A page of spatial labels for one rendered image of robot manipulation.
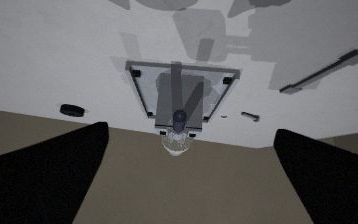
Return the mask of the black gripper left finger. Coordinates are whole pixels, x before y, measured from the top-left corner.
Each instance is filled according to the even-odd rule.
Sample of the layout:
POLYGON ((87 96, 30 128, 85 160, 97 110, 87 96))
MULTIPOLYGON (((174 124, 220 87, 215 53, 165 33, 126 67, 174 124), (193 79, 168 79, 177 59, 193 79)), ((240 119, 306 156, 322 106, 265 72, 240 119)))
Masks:
POLYGON ((97 122, 0 155, 0 224, 72 224, 108 141, 97 122))

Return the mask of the dark grey bolt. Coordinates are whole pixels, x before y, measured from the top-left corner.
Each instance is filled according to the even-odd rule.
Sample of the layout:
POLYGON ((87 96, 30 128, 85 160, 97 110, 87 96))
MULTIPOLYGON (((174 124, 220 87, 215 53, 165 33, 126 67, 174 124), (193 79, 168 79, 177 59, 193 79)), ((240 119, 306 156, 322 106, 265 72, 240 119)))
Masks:
POLYGON ((259 122, 259 120, 260 120, 259 116, 252 116, 252 115, 247 114, 245 112, 242 112, 241 115, 253 119, 254 122, 259 122))

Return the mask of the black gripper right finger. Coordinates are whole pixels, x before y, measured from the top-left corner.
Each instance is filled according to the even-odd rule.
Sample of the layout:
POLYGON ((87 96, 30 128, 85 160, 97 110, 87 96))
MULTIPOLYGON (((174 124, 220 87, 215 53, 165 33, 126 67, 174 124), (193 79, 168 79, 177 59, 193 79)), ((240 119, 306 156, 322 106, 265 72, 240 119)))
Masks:
POLYGON ((314 224, 358 224, 358 154, 287 129, 273 145, 314 224))

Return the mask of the black ring spacer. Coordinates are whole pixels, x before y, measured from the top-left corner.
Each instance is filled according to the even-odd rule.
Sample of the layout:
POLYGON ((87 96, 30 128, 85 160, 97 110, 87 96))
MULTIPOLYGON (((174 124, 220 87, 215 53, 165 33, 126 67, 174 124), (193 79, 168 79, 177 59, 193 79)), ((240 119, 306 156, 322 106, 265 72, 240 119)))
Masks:
POLYGON ((85 110, 81 107, 67 104, 61 105, 60 108, 60 113, 73 117, 83 117, 84 111, 85 110))

